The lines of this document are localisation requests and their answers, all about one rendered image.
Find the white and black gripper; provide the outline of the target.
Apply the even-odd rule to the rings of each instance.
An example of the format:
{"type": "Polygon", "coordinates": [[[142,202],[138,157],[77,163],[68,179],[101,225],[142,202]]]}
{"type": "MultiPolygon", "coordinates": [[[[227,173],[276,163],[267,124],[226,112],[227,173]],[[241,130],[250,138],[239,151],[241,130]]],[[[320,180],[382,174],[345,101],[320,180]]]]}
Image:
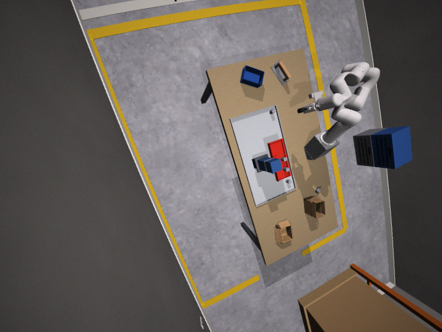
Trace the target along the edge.
{"type": "Polygon", "coordinates": [[[315,104],[316,104],[316,102],[314,102],[314,103],[311,103],[311,104],[309,104],[309,105],[306,105],[306,106],[304,106],[303,108],[299,108],[298,109],[298,113],[309,113],[309,112],[312,112],[312,111],[316,111],[317,109],[316,109],[316,107],[314,107],[315,106],[315,104]],[[302,109],[302,110],[301,110],[302,109]],[[305,110],[305,111],[304,111],[305,110]]]}

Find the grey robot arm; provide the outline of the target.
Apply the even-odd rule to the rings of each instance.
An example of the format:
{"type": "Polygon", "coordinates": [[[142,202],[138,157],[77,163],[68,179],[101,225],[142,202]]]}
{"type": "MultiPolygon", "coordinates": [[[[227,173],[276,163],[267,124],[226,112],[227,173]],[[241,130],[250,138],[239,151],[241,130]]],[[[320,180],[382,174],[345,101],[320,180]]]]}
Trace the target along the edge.
{"type": "Polygon", "coordinates": [[[334,108],[331,118],[337,122],[326,133],[320,135],[323,144],[334,145],[336,139],[360,122],[362,116],[357,111],[363,108],[370,91],[379,79],[379,75],[380,70],[370,68],[366,62],[348,64],[344,66],[341,74],[330,83],[332,95],[323,97],[323,90],[308,95],[309,98],[314,98],[316,102],[314,107],[317,110],[334,108]],[[360,82],[364,83],[352,94],[348,86],[355,86],[360,82]]]}

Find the blue open box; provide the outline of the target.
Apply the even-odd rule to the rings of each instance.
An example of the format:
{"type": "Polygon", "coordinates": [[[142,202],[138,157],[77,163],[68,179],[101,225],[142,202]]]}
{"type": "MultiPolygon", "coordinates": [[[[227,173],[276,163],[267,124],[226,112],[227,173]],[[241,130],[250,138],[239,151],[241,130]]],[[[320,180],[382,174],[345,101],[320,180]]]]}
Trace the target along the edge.
{"type": "Polygon", "coordinates": [[[245,66],[241,73],[240,83],[259,88],[263,82],[263,71],[245,66]]]}

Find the sanding float with wooden handle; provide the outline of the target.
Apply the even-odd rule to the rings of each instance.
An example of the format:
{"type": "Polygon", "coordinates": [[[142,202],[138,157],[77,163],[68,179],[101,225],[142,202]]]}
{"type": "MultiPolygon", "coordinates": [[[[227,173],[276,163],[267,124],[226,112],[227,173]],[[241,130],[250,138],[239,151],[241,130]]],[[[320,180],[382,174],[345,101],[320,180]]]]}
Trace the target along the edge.
{"type": "Polygon", "coordinates": [[[286,82],[290,80],[291,75],[287,71],[282,61],[281,62],[277,61],[275,64],[272,65],[271,69],[273,70],[274,74],[277,76],[278,80],[282,85],[284,85],[286,82]]]}

